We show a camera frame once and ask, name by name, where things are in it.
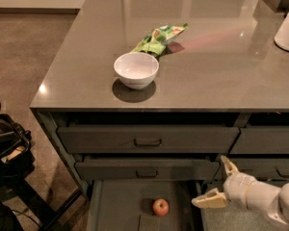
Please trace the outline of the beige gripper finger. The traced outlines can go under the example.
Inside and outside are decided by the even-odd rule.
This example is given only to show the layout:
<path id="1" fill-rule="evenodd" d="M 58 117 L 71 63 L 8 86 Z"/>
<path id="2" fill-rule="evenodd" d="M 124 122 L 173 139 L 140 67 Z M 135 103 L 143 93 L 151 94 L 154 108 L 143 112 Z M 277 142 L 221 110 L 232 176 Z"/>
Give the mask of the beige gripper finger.
<path id="1" fill-rule="evenodd" d="M 222 156 L 221 160 L 227 176 L 232 176 L 233 174 L 239 172 L 239 169 L 226 156 Z"/>
<path id="2" fill-rule="evenodd" d="M 219 209 L 227 206 L 227 199 L 217 188 L 192 199 L 192 204 L 200 209 Z"/>

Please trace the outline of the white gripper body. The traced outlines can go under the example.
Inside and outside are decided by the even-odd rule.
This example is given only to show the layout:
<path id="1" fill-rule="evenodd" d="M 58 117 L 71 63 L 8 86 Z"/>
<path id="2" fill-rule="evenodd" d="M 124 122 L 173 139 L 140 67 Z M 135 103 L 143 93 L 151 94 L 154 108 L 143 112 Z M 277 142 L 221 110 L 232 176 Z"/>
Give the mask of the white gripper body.
<path id="1" fill-rule="evenodd" d="M 223 183 L 226 198 L 243 209 L 247 209 L 247 197 L 250 185 L 255 182 L 253 176 L 236 172 L 228 176 Z"/>

